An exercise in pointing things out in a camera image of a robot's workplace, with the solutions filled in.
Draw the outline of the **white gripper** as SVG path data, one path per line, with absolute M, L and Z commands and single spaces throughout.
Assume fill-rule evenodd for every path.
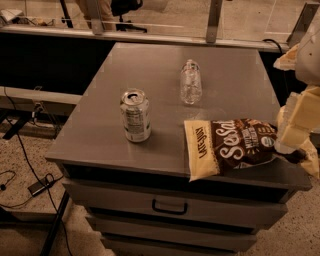
M 320 25 L 311 25 L 300 44 L 277 58 L 273 67 L 295 69 L 296 78 L 309 85 L 301 93 L 292 92 L 278 115 L 275 149 L 291 154 L 320 126 Z

